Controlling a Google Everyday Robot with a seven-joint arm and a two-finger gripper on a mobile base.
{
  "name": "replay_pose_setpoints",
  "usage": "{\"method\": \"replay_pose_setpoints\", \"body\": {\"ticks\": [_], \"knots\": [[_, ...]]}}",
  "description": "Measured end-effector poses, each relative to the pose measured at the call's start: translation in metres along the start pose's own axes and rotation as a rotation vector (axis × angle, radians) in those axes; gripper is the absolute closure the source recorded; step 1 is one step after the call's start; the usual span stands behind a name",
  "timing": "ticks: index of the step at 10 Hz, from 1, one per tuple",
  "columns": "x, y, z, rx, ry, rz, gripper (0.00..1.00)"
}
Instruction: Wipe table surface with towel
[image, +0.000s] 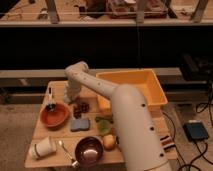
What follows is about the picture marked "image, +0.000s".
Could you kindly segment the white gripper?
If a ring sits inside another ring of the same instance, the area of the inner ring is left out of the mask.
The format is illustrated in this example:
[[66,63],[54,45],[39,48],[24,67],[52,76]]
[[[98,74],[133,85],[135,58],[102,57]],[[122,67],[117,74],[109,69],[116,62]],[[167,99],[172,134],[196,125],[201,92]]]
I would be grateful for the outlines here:
[[63,100],[65,103],[72,103],[75,101],[81,91],[81,85],[76,81],[68,80],[65,84],[64,97]]

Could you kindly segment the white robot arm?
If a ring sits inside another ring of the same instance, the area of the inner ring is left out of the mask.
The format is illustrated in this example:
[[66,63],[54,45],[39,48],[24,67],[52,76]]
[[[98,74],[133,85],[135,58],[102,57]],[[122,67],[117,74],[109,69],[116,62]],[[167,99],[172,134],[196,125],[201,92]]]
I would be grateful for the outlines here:
[[130,84],[88,74],[85,62],[65,69],[71,89],[84,85],[110,101],[114,126],[127,171],[172,171],[156,132],[145,96]]

